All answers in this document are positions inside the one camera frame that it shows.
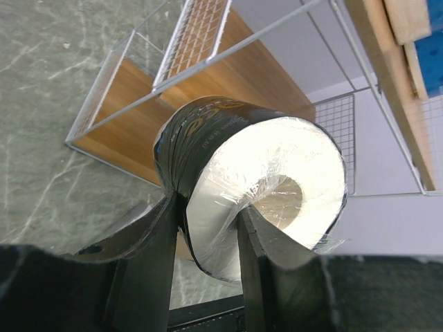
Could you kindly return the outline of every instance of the wooden panel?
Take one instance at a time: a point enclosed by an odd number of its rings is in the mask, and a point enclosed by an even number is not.
[[[408,60],[408,67],[410,76],[412,77],[415,91],[420,100],[428,99],[428,92],[424,85],[422,69],[420,68],[420,63],[418,61],[417,49],[414,43],[404,44],[404,52],[406,54],[406,59]]]
[[[96,123],[147,95],[151,88],[152,79],[131,61],[124,59],[98,112]],[[173,109],[157,100],[148,100],[86,136],[77,138],[73,144],[159,185],[152,148],[161,126],[173,113]]]
[[[345,3],[422,181],[428,190],[435,190],[424,112],[415,97],[404,50],[395,41],[383,0]]]
[[[431,35],[426,0],[384,0],[390,25],[399,45]]]
[[[219,51],[252,34],[231,10]],[[205,95],[224,95],[315,120],[315,107],[260,41],[165,91],[161,99],[179,108]]]

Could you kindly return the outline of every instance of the plastic wrap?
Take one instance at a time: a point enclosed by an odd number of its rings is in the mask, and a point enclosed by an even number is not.
[[[327,252],[346,202],[345,164],[319,126],[222,97],[177,111],[154,146],[166,193],[181,197],[181,230],[197,265],[240,280],[235,217],[250,204],[292,239]]]

